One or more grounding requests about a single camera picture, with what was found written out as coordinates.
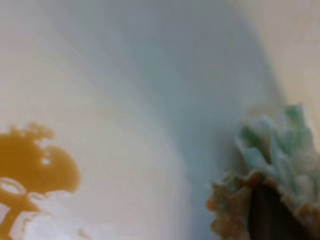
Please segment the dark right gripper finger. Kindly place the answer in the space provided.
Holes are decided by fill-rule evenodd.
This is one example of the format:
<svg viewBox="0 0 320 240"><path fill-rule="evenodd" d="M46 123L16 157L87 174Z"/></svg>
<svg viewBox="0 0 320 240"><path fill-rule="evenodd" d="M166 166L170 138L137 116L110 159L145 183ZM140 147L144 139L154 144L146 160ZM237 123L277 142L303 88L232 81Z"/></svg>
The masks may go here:
<svg viewBox="0 0 320 240"><path fill-rule="evenodd" d="M252 240L314 239L281 202L279 193L266 185L252 191L248 229Z"/></svg>

